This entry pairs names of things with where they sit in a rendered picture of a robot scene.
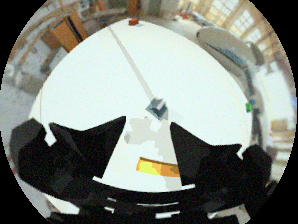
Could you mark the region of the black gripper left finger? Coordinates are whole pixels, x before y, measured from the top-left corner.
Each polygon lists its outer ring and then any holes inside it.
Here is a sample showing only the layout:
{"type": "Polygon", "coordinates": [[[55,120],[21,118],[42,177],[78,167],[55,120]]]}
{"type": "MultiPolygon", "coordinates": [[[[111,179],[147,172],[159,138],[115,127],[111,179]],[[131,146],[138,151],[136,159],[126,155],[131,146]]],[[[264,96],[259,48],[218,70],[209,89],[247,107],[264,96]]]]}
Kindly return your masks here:
{"type": "Polygon", "coordinates": [[[88,165],[94,176],[100,177],[106,171],[110,159],[112,159],[114,148],[117,147],[121,133],[124,132],[126,116],[121,115],[116,119],[102,123],[98,127],[84,129],[68,128],[65,125],[49,123],[49,129],[57,141],[65,147],[74,149],[78,152],[81,159],[88,165]]]}

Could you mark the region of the green rectangular block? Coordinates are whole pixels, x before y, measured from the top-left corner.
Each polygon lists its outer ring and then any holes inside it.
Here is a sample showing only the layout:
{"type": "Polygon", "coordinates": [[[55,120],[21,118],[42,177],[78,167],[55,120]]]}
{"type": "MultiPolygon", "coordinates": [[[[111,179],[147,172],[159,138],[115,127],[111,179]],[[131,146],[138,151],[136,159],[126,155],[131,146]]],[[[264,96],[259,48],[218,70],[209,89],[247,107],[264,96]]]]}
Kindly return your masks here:
{"type": "Polygon", "coordinates": [[[251,104],[246,103],[246,112],[251,112],[251,104]]]}

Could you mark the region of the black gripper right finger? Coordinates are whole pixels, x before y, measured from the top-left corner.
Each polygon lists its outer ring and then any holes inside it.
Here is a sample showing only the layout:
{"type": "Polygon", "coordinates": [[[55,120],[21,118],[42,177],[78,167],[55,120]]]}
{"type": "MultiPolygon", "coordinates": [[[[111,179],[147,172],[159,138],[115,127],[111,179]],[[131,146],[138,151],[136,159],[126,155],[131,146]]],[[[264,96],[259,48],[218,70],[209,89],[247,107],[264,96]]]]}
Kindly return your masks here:
{"type": "Polygon", "coordinates": [[[186,131],[180,125],[170,121],[170,137],[172,137],[174,155],[176,155],[181,184],[193,185],[198,176],[204,175],[206,169],[212,168],[220,157],[239,152],[242,144],[212,145],[200,137],[186,131]]]}

